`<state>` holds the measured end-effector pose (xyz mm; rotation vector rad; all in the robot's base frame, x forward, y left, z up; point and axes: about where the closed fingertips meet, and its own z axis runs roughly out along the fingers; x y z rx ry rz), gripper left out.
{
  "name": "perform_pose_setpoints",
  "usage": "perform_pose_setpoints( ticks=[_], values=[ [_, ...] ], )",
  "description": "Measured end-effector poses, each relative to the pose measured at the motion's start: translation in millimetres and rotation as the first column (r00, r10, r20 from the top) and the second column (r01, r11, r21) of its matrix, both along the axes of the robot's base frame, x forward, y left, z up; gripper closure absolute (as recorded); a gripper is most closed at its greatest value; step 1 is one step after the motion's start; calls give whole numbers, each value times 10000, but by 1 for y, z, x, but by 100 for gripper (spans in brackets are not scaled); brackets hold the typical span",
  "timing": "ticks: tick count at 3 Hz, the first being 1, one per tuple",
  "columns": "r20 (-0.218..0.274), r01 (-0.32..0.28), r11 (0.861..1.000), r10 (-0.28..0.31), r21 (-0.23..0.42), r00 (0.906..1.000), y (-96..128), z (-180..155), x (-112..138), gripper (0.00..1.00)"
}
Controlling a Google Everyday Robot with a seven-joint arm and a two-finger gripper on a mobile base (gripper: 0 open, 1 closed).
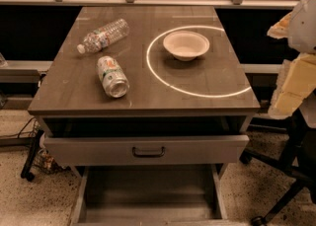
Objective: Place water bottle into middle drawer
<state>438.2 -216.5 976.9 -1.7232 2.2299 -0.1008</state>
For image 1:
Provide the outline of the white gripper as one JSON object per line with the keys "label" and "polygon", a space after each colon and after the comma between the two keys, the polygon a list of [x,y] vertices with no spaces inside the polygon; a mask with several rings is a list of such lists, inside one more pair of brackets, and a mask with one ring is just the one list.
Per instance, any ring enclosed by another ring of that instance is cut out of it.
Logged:
{"label": "white gripper", "polygon": [[291,48],[304,52],[292,61],[285,60],[277,75],[268,115],[285,119],[316,89],[316,0],[300,0],[292,13],[269,28],[267,36],[288,37]]}

